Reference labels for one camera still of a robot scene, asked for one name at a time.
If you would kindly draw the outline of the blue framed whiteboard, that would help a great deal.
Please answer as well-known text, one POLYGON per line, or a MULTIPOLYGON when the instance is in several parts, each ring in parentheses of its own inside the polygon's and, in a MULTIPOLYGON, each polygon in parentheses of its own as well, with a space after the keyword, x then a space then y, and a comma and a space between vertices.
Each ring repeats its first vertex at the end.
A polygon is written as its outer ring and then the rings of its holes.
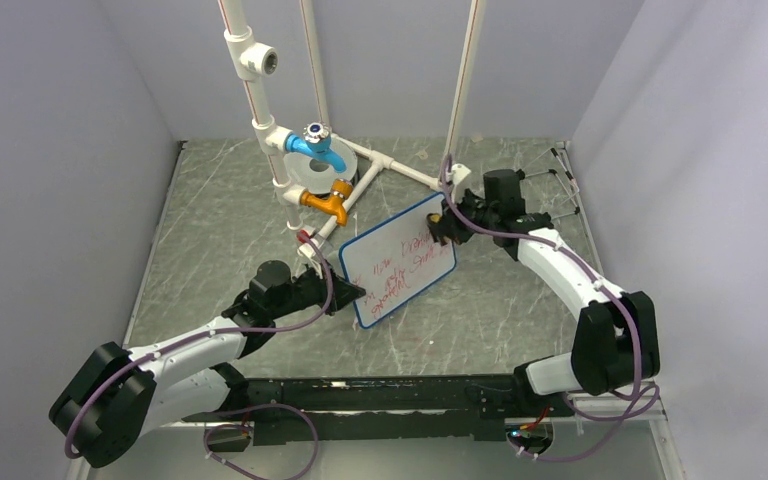
POLYGON ((353 302, 359 326, 369 329, 453 272, 457 255, 434 240, 427 216, 442 212, 435 193, 344 243, 338 258, 347 280, 365 290, 353 302))

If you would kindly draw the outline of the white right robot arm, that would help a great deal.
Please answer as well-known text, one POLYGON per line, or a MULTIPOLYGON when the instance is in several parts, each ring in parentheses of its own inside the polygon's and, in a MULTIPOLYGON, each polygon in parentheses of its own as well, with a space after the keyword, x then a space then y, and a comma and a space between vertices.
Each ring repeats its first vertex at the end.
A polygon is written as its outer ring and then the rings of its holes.
POLYGON ((511 401, 534 415, 551 395, 618 394, 630 400, 660 370, 655 308, 642 291, 624 289, 598 273, 563 240, 548 213, 529 213, 520 171, 498 169, 483 177, 480 194, 465 187, 461 164, 439 175, 441 211, 426 224, 442 244, 461 245, 474 235, 492 239, 513 261, 536 274, 576 318, 570 352, 517 367, 511 401))

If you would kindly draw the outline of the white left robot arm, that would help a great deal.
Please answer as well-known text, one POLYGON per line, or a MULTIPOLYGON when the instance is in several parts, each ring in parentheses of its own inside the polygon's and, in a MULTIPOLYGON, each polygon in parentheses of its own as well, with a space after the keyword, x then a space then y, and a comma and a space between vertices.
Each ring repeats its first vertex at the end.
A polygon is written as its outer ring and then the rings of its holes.
POLYGON ((49 421, 64 435, 70 458, 101 468, 120 458, 146 433, 184 417, 214 412, 239 417, 248 404, 248 380, 232 366, 264 346, 287 315, 315 308, 332 316, 364 297, 338 275, 306 266, 299 274, 279 260, 262 263, 248 287, 217 317, 159 343, 97 347, 53 402, 49 421))

